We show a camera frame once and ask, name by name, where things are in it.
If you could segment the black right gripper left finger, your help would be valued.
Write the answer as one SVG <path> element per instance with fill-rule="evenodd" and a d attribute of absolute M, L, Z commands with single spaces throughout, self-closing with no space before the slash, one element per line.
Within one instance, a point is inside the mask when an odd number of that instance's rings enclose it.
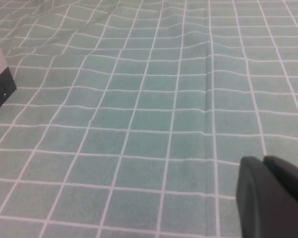
<path fill-rule="evenodd" d="M 298 238 L 298 201 L 256 157 L 242 157 L 236 203 L 243 238 Z"/>

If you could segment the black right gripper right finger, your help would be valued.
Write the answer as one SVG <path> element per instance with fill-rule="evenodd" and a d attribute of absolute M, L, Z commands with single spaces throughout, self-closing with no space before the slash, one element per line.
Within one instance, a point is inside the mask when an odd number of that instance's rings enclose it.
<path fill-rule="evenodd" d="M 287 193 L 298 201 L 298 167 L 277 156 L 265 156 L 263 163 Z"/>

